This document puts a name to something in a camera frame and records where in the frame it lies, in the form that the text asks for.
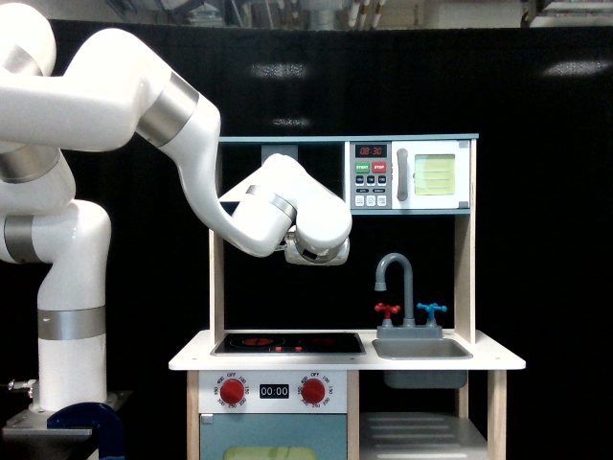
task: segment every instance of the black backdrop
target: black backdrop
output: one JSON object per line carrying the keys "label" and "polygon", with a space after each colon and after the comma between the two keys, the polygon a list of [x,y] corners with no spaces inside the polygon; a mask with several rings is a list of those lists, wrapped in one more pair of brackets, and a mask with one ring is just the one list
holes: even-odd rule
{"label": "black backdrop", "polygon": [[[56,74],[104,27],[54,22]],[[509,372],[509,458],[601,458],[610,426],[613,70],[545,71],[560,62],[613,62],[611,29],[121,27],[217,105],[225,136],[479,133],[477,328],[528,363]],[[302,64],[305,76],[257,79],[259,63]],[[305,122],[281,126],[278,119]],[[208,326],[207,229],[185,201],[174,165],[138,136],[115,151],[65,156],[78,198],[99,203],[113,222],[108,385],[134,390],[125,408],[128,455],[182,458],[185,375],[169,371],[168,361]],[[236,164],[229,158],[228,166]],[[339,190],[334,174],[325,180]],[[289,267],[280,255],[258,260],[228,247],[228,269],[240,266],[229,275],[229,318],[238,326],[373,327],[375,264],[390,250],[420,267],[416,296],[452,302],[452,221],[430,219],[356,218],[350,261],[324,275]],[[35,297],[47,269],[0,264],[0,382],[36,376]],[[391,276],[398,274],[391,269]],[[362,380],[365,410],[451,410],[448,393],[385,389],[372,373]],[[471,373],[470,381],[471,419],[485,434],[485,373]],[[23,402],[3,395],[2,404],[4,420]]]}

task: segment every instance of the oven door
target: oven door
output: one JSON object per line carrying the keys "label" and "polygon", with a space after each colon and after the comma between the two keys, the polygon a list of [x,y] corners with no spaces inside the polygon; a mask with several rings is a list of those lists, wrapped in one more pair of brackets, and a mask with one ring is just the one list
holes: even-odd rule
{"label": "oven door", "polygon": [[200,424],[200,458],[347,460],[347,415],[207,415]]}

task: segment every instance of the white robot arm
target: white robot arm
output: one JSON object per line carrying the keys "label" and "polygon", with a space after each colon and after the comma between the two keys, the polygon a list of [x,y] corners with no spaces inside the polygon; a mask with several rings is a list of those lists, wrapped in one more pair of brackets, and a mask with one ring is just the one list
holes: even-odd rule
{"label": "white robot arm", "polygon": [[3,73],[0,95],[0,139],[7,141],[103,151],[138,132],[177,165],[198,217],[248,254],[271,254],[294,217],[295,241],[309,262],[328,263],[347,247],[349,207],[280,155],[262,165],[265,183],[254,184],[229,216],[215,185],[218,110],[132,34],[94,34],[63,77]]}
{"label": "white robot arm", "polygon": [[200,219],[238,248],[267,256],[295,219],[287,259],[344,262],[349,208],[288,157],[270,157],[225,213],[215,187],[217,109],[136,37],[95,34],[63,77],[50,77],[48,22],[25,5],[0,10],[0,260],[53,264],[38,293],[42,409],[106,398],[110,221],[100,206],[74,200],[61,148],[113,150],[138,132],[175,162]]}

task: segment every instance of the white countertop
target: white countertop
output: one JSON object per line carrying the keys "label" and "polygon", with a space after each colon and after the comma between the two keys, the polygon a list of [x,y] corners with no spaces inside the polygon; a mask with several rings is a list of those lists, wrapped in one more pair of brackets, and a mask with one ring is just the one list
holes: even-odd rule
{"label": "white countertop", "polygon": [[[226,331],[227,333],[264,333],[264,331]],[[357,333],[363,355],[240,355],[212,356],[215,348],[209,331],[200,331],[169,363],[173,371],[211,370],[515,370],[524,369],[526,361],[477,331],[476,343],[469,345],[454,330],[443,330],[443,338],[456,340],[472,353],[472,358],[385,359],[373,346],[375,330],[360,331],[271,331],[271,333]]]}

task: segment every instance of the oven knob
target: oven knob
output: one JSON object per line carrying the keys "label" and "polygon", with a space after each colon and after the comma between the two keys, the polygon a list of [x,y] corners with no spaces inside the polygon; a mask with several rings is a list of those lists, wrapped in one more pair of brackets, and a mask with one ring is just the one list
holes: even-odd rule
{"label": "oven knob", "polygon": [[326,396],[326,387],[318,379],[309,379],[303,384],[303,400],[309,404],[318,404]]}
{"label": "oven knob", "polygon": [[219,396],[226,404],[238,404],[245,396],[245,387],[240,380],[229,379],[223,382]]}

